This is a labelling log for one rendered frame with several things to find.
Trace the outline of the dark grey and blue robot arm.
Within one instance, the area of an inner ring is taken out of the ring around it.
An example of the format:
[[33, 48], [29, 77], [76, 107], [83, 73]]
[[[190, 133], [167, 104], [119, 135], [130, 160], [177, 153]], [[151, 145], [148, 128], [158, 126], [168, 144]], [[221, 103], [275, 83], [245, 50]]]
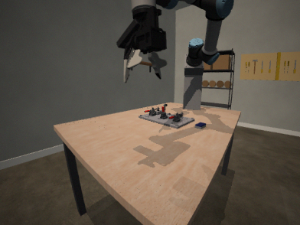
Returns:
[[[217, 53], [217, 41], [220, 28], [222, 20], [231, 13], [234, 0], [131, 0], [132, 12], [137, 8], [150, 8], [152, 6], [156, 7], [156, 5], [160, 5], [166, 9], [173, 9], [178, 1], [186, 1], [188, 4], [205, 10], [205, 16], [206, 19], [208, 19], [205, 44], [200, 38], [190, 40], [188, 45], [190, 51], [188, 51], [186, 58], [187, 64], [192, 67], [197, 67], [200, 66], [203, 61], [211, 65], [212, 61], [215, 62], [220, 56], [220, 54]], [[130, 37], [139, 27], [139, 20], [135, 18], [116, 42], [117, 46], [125, 49]]]

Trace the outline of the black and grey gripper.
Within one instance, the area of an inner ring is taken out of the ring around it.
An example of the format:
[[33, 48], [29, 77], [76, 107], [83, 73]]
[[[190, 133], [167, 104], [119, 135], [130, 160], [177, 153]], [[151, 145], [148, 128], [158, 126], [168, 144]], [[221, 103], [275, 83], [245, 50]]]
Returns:
[[[148, 60], [152, 63], [156, 76], [161, 79], [160, 68], [167, 65], [167, 61], [161, 59], [156, 52], [167, 49], [166, 31], [158, 26], [158, 16], [161, 10], [155, 6], [150, 8], [137, 8], [132, 13], [133, 19], [138, 19], [140, 27], [133, 33], [126, 45], [124, 53], [124, 82], [129, 78], [131, 68], [142, 62], [140, 53], [148, 53]], [[147, 28], [150, 26], [149, 28]], [[144, 29], [145, 28], [145, 29]], [[139, 31], [140, 30], [140, 31]], [[160, 32], [161, 31], [161, 32]], [[145, 35], [145, 36], [144, 36]], [[151, 49], [151, 50], [149, 50]], [[156, 49], [156, 50], [155, 50]]]

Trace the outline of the toggle clamp with red handle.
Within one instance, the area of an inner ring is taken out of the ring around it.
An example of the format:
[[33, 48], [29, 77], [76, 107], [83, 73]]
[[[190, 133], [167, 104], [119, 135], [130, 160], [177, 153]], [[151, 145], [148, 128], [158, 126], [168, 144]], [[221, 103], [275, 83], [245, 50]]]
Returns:
[[161, 116], [160, 116], [161, 119], [166, 119], [167, 118], [166, 113], [164, 113], [166, 106], [167, 106], [167, 104], [164, 104], [163, 107], [162, 107], [162, 113], [161, 113]]
[[173, 119], [173, 122], [180, 122], [179, 115], [183, 116], [183, 113], [178, 114], [177, 112], [175, 116], [171, 116], [169, 119]]

